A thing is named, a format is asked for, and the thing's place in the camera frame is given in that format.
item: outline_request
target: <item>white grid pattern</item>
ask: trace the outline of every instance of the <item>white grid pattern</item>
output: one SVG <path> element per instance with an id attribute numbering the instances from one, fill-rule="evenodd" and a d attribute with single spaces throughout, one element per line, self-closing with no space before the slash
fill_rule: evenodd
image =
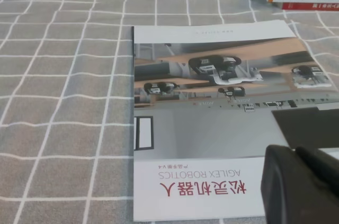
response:
<path id="1" fill-rule="evenodd" d="M 122 16 L 121 16 L 121 20 L 120 20 L 119 37 L 118 37 L 118 39 L 121 38 L 122 24 L 123 24 L 123 19 L 124 19 L 124 12 L 125 12 L 125 8 L 126 8 L 126 2 L 127 2 L 127 0 L 123 1 Z M 102 118 L 102 126 L 101 126 L 100 135 L 99 135 L 99 141 L 98 141 L 97 149 L 96 149 L 96 153 L 95 153 L 95 159 L 94 159 L 94 164 L 93 164 L 93 170 L 92 170 L 92 176 L 91 176 L 91 181 L 90 181 L 90 187 L 88 189 L 88 194 L 87 194 L 87 200 L 86 200 L 86 206 L 85 206 L 85 211 L 84 211 L 83 224 L 87 223 L 88 212 L 90 210 L 90 203 L 91 203 L 91 197 L 92 197 L 92 193 L 93 193 L 95 174 L 96 174 L 96 170 L 97 170 L 97 166 L 98 166 L 98 161 L 99 161 L 99 157 L 98 156 L 100 155 L 101 144 L 102 144 L 102 139 L 103 139 L 103 134 L 104 134 L 104 123 L 107 120 L 107 113 L 108 113 L 108 107 L 109 107 L 109 99 L 110 99 L 110 94 L 111 94 L 111 91 L 112 91 L 112 84 L 113 84 L 113 79 L 114 79 L 115 68 L 116 68 L 116 65 L 117 65 L 117 57 L 118 57 L 119 44 L 120 44 L 120 42 L 118 42 L 118 46 L 115 49 L 115 57 L 114 57 L 112 73 L 111 73 L 111 77 L 110 77 L 110 84 L 109 84 L 108 91 L 107 91 L 105 110 L 104 110 L 104 115 L 103 115 L 103 118 Z"/>
<path id="2" fill-rule="evenodd" d="M 126 200 L 132 200 L 133 198 L 130 196 L 101 196 L 101 197 L 95 197 L 93 196 L 93 187 L 96 182 L 96 173 L 97 168 L 99 165 L 99 160 L 101 159 L 109 159 L 109 160 L 117 160 L 117 159 L 133 159 L 133 156 L 129 155 L 101 155 L 101 147 L 102 142 L 104 138 L 104 130 L 107 127 L 132 127 L 133 124 L 127 123 L 127 122 L 110 122 L 108 121 L 108 115 L 109 115 L 109 104 L 111 101 L 115 100 L 126 100 L 126 101 L 132 101 L 132 96 L 120 96 L 119 93 L 114 92 L 112 95 L 113 90 L 113 83 L 118 80 L 119 77 L 123 78 L 130 78 L 132 80 L 133 75 L 130 72 L 127 71 L 117 71 L 119 69 L 118 63 L 120 63 L 120 59 L 128 59 L 132 58 L 132 55 L 130 53 L 124 53 L 119 50 L 119 47 L 122 45 L 122 43 L 129 43 L 131 44 L 131 39 L 125 39 L 128 38 L 126 36 L 123 36 L 123 27 L 129 27 L 135 22 L 129 21 L 130 17 L 139 17 L 139 24 L 144 24 L 144 21 L 142 17 L 150 16 L 152 17 L 151 23 L 147 24 L 154 24 L 154 25 L 160 25 L 163 24 L 162 18 L 166 16 L 172 16 L 173 17 L 173 24 L 182 23 L 181 21 L 176 22 L 176 19 L 179 20 L 179 18 L 186 17 L 187 18 L 187 24 L 193 25 L 193 24 L 206 24 L 204 22 L 197 22 L 195 21 L 195 17 L 197 16 L 203 16 L 206 18 L 217 18 L 219 20 L 219 23 L 236 23 L 246 21 L 246 22 L 257 22 L 257 21 L 263 21 L 263 20 L 269 20 L 269 19 L 285 19 L 288 23 L 290 23 L 290 26 L 296 33 L 296 35 L 301 38 L 305 44 L 305 46 L 308 48 L 309 52 L 312 54 L 312 56 L 316 59 L 318 57 L 332 57 L 333 59 L 338 59 L 338 56 L 336 54 L 336 49 L 333 46 L 330 46 L 328 50 L 323 50 L 322 52 L 319 51 L 313 51 L 314 45 L 317 44 L 321 46 L 322 43 L 327 43 L 324 41 L 331 41 L 335 44 L 332 45 L 338 45 L 339 36 L 339 24 L 336 24 L 335 21 L 331 21 L 330 19 L 333 18 L 335 15 L 337 15 L 337 12 L 315 12 L 315 11 L 281 11 L 277 8 L 272 8 L 267 6 L 267 10 L 264 10 L 264 6 L 255 0 L 214 0 L 217 4 L 217 7 L 215 10 L 209 13 L 200 13 L 199 11 L 192 9 L 192 1 L 199 2 L 199 0 L 185 0 L 185 10 L 186 13 L 183 13 L 183 10 L 174 10 L 172 12 L 166 12 L 161 13 L 160 7 L 159 7 L 159 1 L 160 0 L 154 0 L 152 3 L 152 6 L 154 5 L 154 10 L 146 13 L 142 13 L 139 9 L 142 8 L 134 8 L 134 10 L 130 9 L 130 4 L 128 3 L 129 0 L 123 0 L 122 3 L 122 10 L 119 10 L 119 8 L 115 9 L 100 9 L 96 8 L 96 5 L 98 3 L 110 3 L 113 0 L 100 0 L 98 2 L 97 0 L 87 0 L 87 1 L 80 1 L 80 0 L 0 0 L 0 27 L 6 27 L 9 26 L 9 29 L 7 31 L 6 36 L 0 37 L 0 62 L 3 59 L 9 59 L 9 60 L 21 60 L 21 59 L 30 59 L 30 62 L 28 63 L 26 70 L 22 71 L 20 73 L 12 73 L 12 74 L 6 74 L 3 73 L 2 68 L 0 67 L 0 80 L 10 80 L 11 78 L 18 78 L 20 81 L 18 82 L 15 89 L 13 89 L 11 94 L 3 94 L 0 95 L 0 100 L 6 100 L 6 106 L 4 108 L 4 111 L 2 113 L 2 116 L 0 118 L 0 133 L 1 130 L 5 128 L 16 128 L 17 126 L 25 126 L 27 128 L 39 128 L 39 127 L 46 127 L 46 133 L 43 138 L 43 142 L 39 148 L 39 152 L 37 156 L 20 156 L 13 153 L 0 153 L 0 164 L 2 159 L 6 160 L 19 160 L 20 162 L 25 161 L 31 161 L 34 162 L 33 168 L 31 170 L 30 176 L 27 180 L 27 183 L 24 188 L 24 193 L 22 197 L 19 198 L 11 198 L 11 197 L 5 197 L 1 195 L 1 187 L 0 187 L 0 201 L 4 202 L 19 202 L 19 209 L 16 213 L 14 223 L 18 223 L 21 219 L 22 212 L 25 207 L 26 202 L 67 202 L 67 201 L 85 201 L 85 209 L 83 214 L 83 224 L 86 224 L 88 221 L 88 216 L 90 213 L 91 208 L 91 201 L 126 201 Z M 231 7 L 231 8 L 225 8 L 224 5 L 227 2 L 232 3 L 234 6 L 234 1 L 238 2 L 239 8 Z M 246 1 L 247 6 L 243 6 L 243 1 Z M 58 4 L 58 8 L 53 11 L 51 20 L 48 20 L 48 22 L 22 22 L 22 18 L 24 18 L 26 15 L 30 14 L 30 9 L 35 6 L 36 3 L 43 4 L 45 6 L 48 6 L 49 4 Z M 2 10 L 2 6 L 12 6 L 17 4 L 25 4 L 25 9 L 22 11 L 7 11 Z M 77 8 L 67 8 L 65 5 L 89 5 L 89 8 L 83 8 L 83 7 L 77 7 Z M 88 13 L 87 19 L 84 22 L 55 22 L 57 16 L 60 13 L 81 13 L 85 12 Z M 110 19 L 105 21 L 95 21 L 92 16 L 93 14 L 99 14 L 100 16 L 116 16 L 117 19 Z M 13 21 L 7 22 L 6 16 L 13 17 Z M 19 39 L 14 38 L 12 39 L 12 32 L 15 26 L 18 25 L 25 25 L 28 27 L 36 26 L 36 25 L 43 25 L 45 27 L 44 34 L 42 38 L 34 38 L 34 39 Z M 49 30 L 54 25 L 61 25 L 61 26 L 68 26 L 68 25 L 79 25 L 82 26 L 81 31 L 81 37 L 74 37 L 74 38 L 62 38 L 62 39 L 56 39 L 56 38 L 47 38 Z M 89 26 L 118 26 L 119 27 L 119 33 L 117 38 L 87 38 L 86 36 L 86 29 Z M 309 27 L 310 29 L 314 30 L 314 35 L 309 34 L 305 35 L 304 32 L 301 30 L 305 27 Z M 9 55 L 7 53 L 2 53 L 3 49 L 6 44 L 11 43 L 13 41 L 22 42 L 22 43 L 28 43 L 30 41 L 39 42 L 39 45 L 37 49 L 35 50 L 33 55 L 28 54 L 20 54 L 20 55 Z M 51 42 L 77 42 L 76 51 L 74 53 L 65 53 L 63 55 L 49 55 L 47 53 L 39 54 L 39 51 L 42 49 L 42 45 L 46 41 Z M 81 44 L 84 41 L 102 41 L 105 43 L 115 43 L 117 46 L 115 48 L 114 54 L 107 53 L 107 56 L 98 55 L 96 53 L 86 53 L 81 51 Z M 69 68 L 69 71 L 67 74 L 36 74 L 31 71 L 32 66 L 36 62 L 38 58 L 72 58 L 72 63 Z M 80 58 L 93 58 L 93 59 L 105 59 L 105 61 L 112 61 L 112 67 L 111 67 L 111 73 L 102 72 L 102 71 L 96 71 L 96 72 L 74 72 L 73 69 L 77 63 L 77 61 Z M 332 76 L 339 76 L 339 70 L 338 73 L 330 72 L 329 73 Z M 66 89 L 69 86 L 69 81 L 73 76 L 90 76 L 95 78 L 109 78 L 109 87 L 107 90 L 106 96 L 90 96 L 87 94 L 72 94 L 72 95 L 66 95 Z M 65 78 L 64 86 L 61 92 L 60 96 L 45 96 L 45 95 L 27 95 L 27 94 L 18 94 L 18 91 L 21 89 L 22 85 L 25 83 L 27 79 L 32 78 Z M 4 123 L 5 118 L 10 111 L 11 104 L 14 99 L 21 99 L 21 100 L 27 100 L 27 99 L 46 99 L 46 100 L 56 100 L 57 105 L 54 109 L 53 114 L 51 115 L 48 122 L 44 123 L 30 123 L 27 121 L 19 121 L 19 122 L 10 122 L 10 123 Z M 105 106 L 104 106 L 104 112 L 102 117 L 101 123 L 85 123 L 85 122 L 78 122 L 78 121 L 55 121 L 55 116 L 57 115 L 58 111 L 60 110 L 61 103 L 63 100 L 66 99 L 74 99 L 74 100 L 92 100 L 92 101 L 98 101 L 98 100 L 105 100 Z M 86 127 L 98 127 L 100 128 L 100 134 L 98 138 L 97 148 L 95 152 L 95 156 L 78 156 L 78 155 L 49 155 L 45 156 L 43 155 L 44 148 L 46 146 L 46 143 L 49 138 L 49 133 L 52 126 L 63 126 L 63 125 L 78 125 L 82 126 L 84 128 Z M 88 188 L 87 196 L 80 196 L 80 197 L 68 197 L 68 198 L 30 198 L 28 197 L 29 189 L 31 187 L 32 182 L 34 181 L 35 172 L 38 168 L 39 161 L 42 159 L 78 159 L 78 160 L 93 160 L 94 165 L 91 173 L 91 179 L 90 179 L 90 185 Z M 217 220 L 220 224 L 223 224 L 224 221 L 222 219 Z"/>

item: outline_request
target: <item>checkered tablecloth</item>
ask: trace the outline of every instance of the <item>checkered tablecloth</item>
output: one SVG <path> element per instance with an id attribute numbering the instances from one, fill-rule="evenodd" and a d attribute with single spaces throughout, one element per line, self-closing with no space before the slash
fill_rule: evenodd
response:
<path id="1" fill-rule="evenodd" d="M 339 13 L 265 0 L 0 0 L 0 223 L 132 223 L 131 25 L 274 19 L 338 85 Z"/>

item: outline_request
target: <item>wheeled robot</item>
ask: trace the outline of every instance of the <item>wheeled robot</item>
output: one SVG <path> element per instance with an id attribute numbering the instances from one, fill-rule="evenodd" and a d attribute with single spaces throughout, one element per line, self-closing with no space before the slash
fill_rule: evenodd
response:
<path id="1" fill-rule="evenodd" d="M 189 66 L 196 74 L 213 77 L 217 85 L 263 80 L 260 72 L 256 68 L 248 68 L 248 71 L 245 71 L 241 66 L 238 66 L 241 63 L 242 61 L 238 57 L 220 55 L 197 57 L 189 60 Z"/>
<path id="2" fill-rule="evenodd" d="M 144 85 L 144 90 L 147 94 L 162 95 L 170 94 L 177 87 L 178 85 L 176 83 L 167 83 L 167 82 L 146 83 Z"/>
<path id="3" fill-rule="evenodd" d="M 301 65 L 292 69 L 296 88 L 331 87 L 328 77 L 319 66 Z"/>

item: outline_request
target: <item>black object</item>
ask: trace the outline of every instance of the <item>black object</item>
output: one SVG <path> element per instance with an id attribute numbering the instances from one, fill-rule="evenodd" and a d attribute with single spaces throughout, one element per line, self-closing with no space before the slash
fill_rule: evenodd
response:
<path id="1" fill-rule="evenodd" d="M 218 72 L 233 73 L 236 66 L 241 63 L 242 61 L 238 57 L 223 57 L 219 55 L 197 57 L 189 60 L 189 66 L 198 75 L 213 75 L 213 69 L 216 69 Z"/>
<path id="2" fill-rule="evenodd" d="M 261 182 L 267 224 L 339 220 L 339 161 L 320 150 L 268 146 Z"/>
<path id="3" fill-rule="evenodd" d="M 298 107 L 294 100 L 289 100 L 287 102 L 288 102 L 288 104 L 290 104 L 290 107 Z"/>
<path id="4" fill-rule="evenodd" d="M 275 110 L 272 114 L 292 149 L 298 146 L 339 147 L 339 109 L 319 110 L 309 107 Z"/>
<path id="5" fill-rule="evenodd" d="M 305 79 L 313 78 L 313 72 L 310 66 L 301 65 L 297 68 L 292 69 L 292 72 L 302 76 Z"/>
<path id="6" fill-rule="evenodd" d="M 245 89 L 243 87 L 228 87 L 228 88 L 219 88 L 219 93 L 223 93 L 226 97 L 244 97 Z"/>
<path id="7" fill-rule="evenodd" d="M 147 94 L 162 94 L 162 93 L 171 93 L 176 89 L 178 85 L 176 83 L 146 83 L 144 85 L 144 90 Z"/>

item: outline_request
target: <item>table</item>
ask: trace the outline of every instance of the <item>table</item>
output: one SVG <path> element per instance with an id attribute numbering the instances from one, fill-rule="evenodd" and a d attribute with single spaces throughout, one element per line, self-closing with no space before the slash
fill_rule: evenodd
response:
<path id="1" fill-rule="evenodd" d="M 265 0 L 0 0 L 1 223 L 132 223 L 132 25 L 275 19 L 338 86 L 337 12 Z"/>

